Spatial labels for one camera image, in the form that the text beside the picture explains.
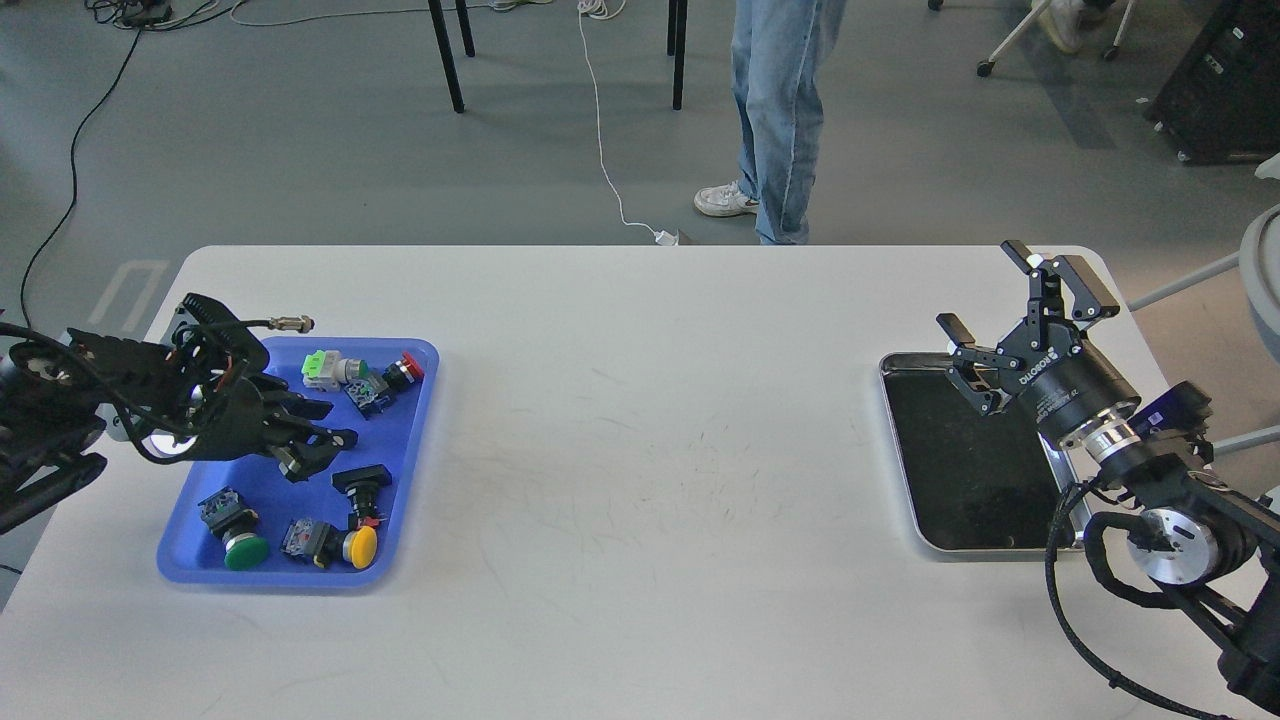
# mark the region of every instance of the robotic arm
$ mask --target robotic arm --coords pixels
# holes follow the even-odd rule
[[[242,322],[195,293],[175,310],[168,345],[76,329],[59,342],[0,323],[0,336],[20,340],[0,360],[0,534],[93,482],[106,459],[86,450],[104,432],[160,464],[274,457],[291,482],[355,447],[355,430],[311,423],[332,404],[264,372],[269,355],[251,327],[305,333],[314,323]]]
[[[1123,491],[1121,498],[1134,500],[1139,514],[1097,512],[1085,527],[1085,559],[1094,578],[1129,602],[1181,610],[1221,650],[1217,666],[1228,688],[1280,715],[1280,516],[1228,488],[1210,469],[1210,398],[1194,386],[1181,383],[1138,411],[1133,387],[1088,340],[1089,327],[1115,316],[1120,305],[1083,258],[1043,259],[1016,242],[1001,247],[1030,282],[1027,315],[993,350],[978,347],[955,315],[938,315],[955,346],[948,379],[979,414],[1020,402],[1051,446],[1088,451],[1101,471],[1064,492],[1050,537],[1085,495]],[[1074,299],[1070,314],[1064,283]],[[1129,555],[1156,592],[1116,579],[1102,538],[1107,529],[1128,533]],[[1057,601],[1056,547],[1047,544],[1050,600],[1085,661],[1112,687],[1175,712],[1215,717],[1124,678],[1079,642]],[[1252,607],[1244,610],[1208,587],[1257,551],[1267,580]]]

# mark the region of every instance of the white sneaker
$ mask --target white sneaker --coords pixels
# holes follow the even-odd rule
[[[694,208],[712,218],[732,218],[735,215],[754,215],[760,204],[737,188],[737,181],[716,187],[704,187],[694,195]]]
[[[1050,41],[1068,55],[1080,51],[1080,17],[1084,14],[1084,0],[1050,0],[1048,10],[1041,13],[1039,20]]]

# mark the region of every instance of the blue tray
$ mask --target blue tray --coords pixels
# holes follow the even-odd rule
[[[325,419],[317,420],[317,425],[353,429],[360,433],[360,441],[353,450],[338,454],[328,470],[301,483],[284,479],[274,459],[257,455],[224,462],[195,462],[156,548],[156,565],[165,578],[175,583],[274,588],[353,588],[369,584],[380,578],[396,557],[440,355],[429,342],[410,338],[271,337],[262,345],[271,354],[268,373],[288,380],[289,389],[294,392],[333,404],[333,410]],[[425,377],[397,396],[396,402],[381,414],[366,420],[347,393],[303,387],[302,360],[316,350],[338,350],[343,357],[365,360],[370,370],[379,373],[407,351],[422,366]],[[344,529],[351,502],[333,488],[333,474],[378,464],[390,471],[392,484],[378,496],[378,510],[387,519],[378,528],[378,553],[369,568],[356,570],[337,559],[328,570],[321,570],[279,552],[285,529],[297,518],[315,518]],[[228,570],[223,565],[225,551],[221,542],[200,519],[200,501],[223,487],[239,492],[261,518],[257,534],[273,550],[256,568]]]

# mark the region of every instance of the metal tray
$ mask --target metal tray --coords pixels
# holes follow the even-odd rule
[[[1043,556],[1061,488],[1075,482],[1019,407],[982,418],[946,378],[941,352],[881,361],[881,387],[916,534],[952,560]],[[1078,550],[1089,511],[1071,515],[1056,543]]]

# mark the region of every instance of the black chair leg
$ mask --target black chair leg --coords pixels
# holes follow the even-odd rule
[[[471,18],[467,15],[467,0],[453,0],[453,9],[458,12],[458,27],[462,28],[462,49],[467,58],[476,56],[476,45],[471,41]]]
[[[449,83],[449,99],[453,100],[453,111],[461,113],[462,87],[458,85],[458,69],[453,67],[453,49],[449,47],[449,31],[444,28],[444,9],[440,0],[426,0],[431,10],[431,24],[435,26],[435,42],[440,46],[440,61],[444,63],[444,81]]]
[[[667,56],[676,54],[676,3],[667,0]]]
[[[676,78],[672,87],[671,109],[678,110],[685,99],[685,24],[689,20],[689,0],[671,0],[676,5]]]

